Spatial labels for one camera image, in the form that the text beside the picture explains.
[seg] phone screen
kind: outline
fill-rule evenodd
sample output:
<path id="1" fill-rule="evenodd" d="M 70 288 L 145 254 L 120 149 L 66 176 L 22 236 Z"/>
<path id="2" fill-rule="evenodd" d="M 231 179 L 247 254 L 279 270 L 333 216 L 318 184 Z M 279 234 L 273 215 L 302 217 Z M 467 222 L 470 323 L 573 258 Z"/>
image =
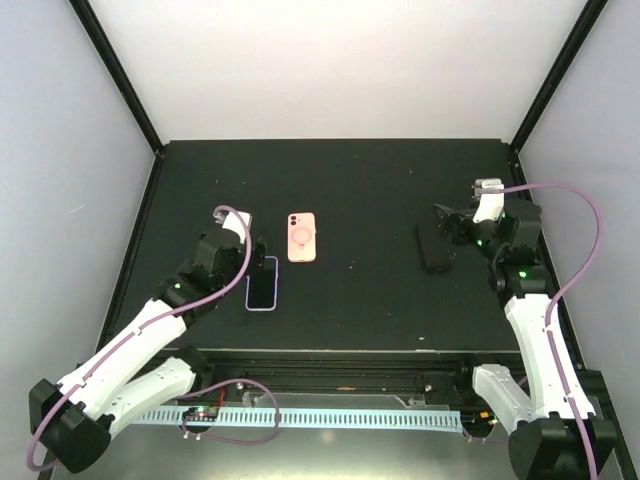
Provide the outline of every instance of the phone screen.
<path id="1" fill-rule="evenodd" d="M 278 259 L 264 257 L 264 269 L 247 277 L 247 310 L 270 312 L 278 298 Z"/>

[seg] smartphone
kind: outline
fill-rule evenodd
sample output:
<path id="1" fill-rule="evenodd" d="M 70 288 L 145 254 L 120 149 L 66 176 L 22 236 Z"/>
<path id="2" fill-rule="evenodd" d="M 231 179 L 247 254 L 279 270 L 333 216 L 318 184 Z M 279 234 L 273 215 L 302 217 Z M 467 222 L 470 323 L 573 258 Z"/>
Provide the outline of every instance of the smartphone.
<path id="1" fill-rule="evenodd" d="M 287 256 L 291 262 L 316 259 L 316 217 L 313 213 L 292 213 L 287 218 Z"/>
<path id="2" fill-rule="evenodd" d="M 245 307 L 250 312 L 272 312 L 278 300 L 278 259 L 264 257 L 264 268 L 247 277 Z"/>

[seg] black table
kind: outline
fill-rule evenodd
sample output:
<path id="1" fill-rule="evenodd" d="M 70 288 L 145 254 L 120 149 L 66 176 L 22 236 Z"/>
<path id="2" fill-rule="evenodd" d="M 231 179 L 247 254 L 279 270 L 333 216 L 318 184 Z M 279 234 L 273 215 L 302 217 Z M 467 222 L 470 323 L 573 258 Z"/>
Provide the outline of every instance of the black table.
<path id="1" fill-rule="evenodd" d="M 466 207 L 477 178 L 511 185 L 499 140 L 171 142 L 115 330 L 193 255 L 211 212 L 254 215 L 252 235 L 280 259 L 278 308 L 248 312 L 245 283 L 172 347 L 512 352 L 517 343 L 473 248 L 430 276 L 415 226 L 434 202 Z M 317 259 L 292 264 L 287 215 L 314 212 Z"/>

